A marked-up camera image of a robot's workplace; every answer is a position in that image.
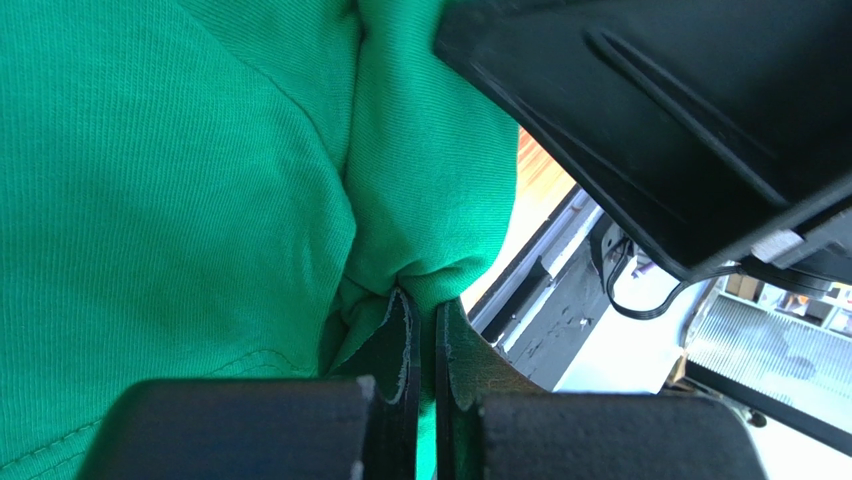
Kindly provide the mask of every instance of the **ribbed plastic panel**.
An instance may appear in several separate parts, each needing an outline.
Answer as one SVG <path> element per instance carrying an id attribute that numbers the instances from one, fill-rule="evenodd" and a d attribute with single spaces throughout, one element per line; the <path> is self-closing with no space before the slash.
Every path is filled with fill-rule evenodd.
<path id="1" fill-rule="evenodd" d="M 693 325 L 689 359 L 852 433 L 852 341 L 719 296 Z"/>

